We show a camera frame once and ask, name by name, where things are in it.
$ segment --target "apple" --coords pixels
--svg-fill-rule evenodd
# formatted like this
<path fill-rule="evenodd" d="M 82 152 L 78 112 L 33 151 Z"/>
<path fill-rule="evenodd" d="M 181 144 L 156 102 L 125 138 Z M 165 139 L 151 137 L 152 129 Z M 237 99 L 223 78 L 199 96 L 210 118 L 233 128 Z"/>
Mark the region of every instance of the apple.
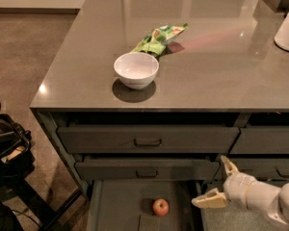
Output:
<path fill-rule="evenodd" d="M 154 201 L 152 208 L 155 215 L 162 217 L 168 213 L 170 205 L 164 198 L 159 198 Z"/>

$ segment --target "white bowl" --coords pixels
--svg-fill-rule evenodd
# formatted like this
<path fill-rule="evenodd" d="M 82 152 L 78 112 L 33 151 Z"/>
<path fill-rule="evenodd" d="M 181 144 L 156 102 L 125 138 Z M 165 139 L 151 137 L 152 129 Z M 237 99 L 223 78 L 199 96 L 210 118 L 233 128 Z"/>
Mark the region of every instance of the white bowl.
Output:
<path fill-rule="evenodd" d="M 142 52 L 130 52 L 116 59 L 115 72 L 128 88 L 140 90 L 148 86 L 155 78 L 158 61 Z"/>

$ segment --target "robotic hand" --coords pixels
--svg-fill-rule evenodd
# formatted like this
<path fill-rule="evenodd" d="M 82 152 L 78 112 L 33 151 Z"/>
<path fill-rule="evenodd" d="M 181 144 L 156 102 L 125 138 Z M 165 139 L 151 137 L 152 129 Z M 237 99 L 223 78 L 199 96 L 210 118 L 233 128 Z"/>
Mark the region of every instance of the robotic hand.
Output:
<path fill-rule="evenodd" d="M 225 156 L 222 156 L 227 179 L 224 192 L 213 189 L 192 199 L 199 208 L 223 208 L 232 201 L 241 208 L 259 213 L 279 230 L 289 231 L 289 183 L 282 188 L 259 182 L 253 176 L 242 173 Z"/>

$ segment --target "gray countertop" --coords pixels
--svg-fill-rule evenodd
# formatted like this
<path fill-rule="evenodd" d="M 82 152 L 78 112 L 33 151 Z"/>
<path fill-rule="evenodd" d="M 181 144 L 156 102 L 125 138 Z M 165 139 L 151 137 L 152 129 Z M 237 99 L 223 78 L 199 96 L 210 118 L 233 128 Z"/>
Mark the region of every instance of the gray countertop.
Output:
<path fill-rule="evenodd" d="M 282 20 L 261 0 L 86 0 L 31 108 L 289 112 L 289 53 L 274 44 Z M 150 86 L 118 80 L 118 56 L 151 29 L 185 22 Z"/>

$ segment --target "concrete floor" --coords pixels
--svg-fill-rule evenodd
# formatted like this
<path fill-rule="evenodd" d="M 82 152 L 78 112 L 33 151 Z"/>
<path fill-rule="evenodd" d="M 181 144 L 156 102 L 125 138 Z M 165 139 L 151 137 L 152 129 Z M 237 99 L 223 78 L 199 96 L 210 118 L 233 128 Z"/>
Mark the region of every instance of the concrete floor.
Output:
<path fill-rule="evenodd" d="M 57 210 L 77 187 L 29 106 L 74 18 L 74 14 L 0 14 L 1 113 L 31 130 L 36 161 L 35 170 L 26 181 L 53 210 Z M 34 212 L 11 190 L 1 188 L 0 199 L 40 223 Z M 59 219 L 62 230 L 85 230 L 88 208 L 89 203 L 83 196 L 79 197 Z M 24 230 L 39 230 L 28 218 L 17 217 Z"/>

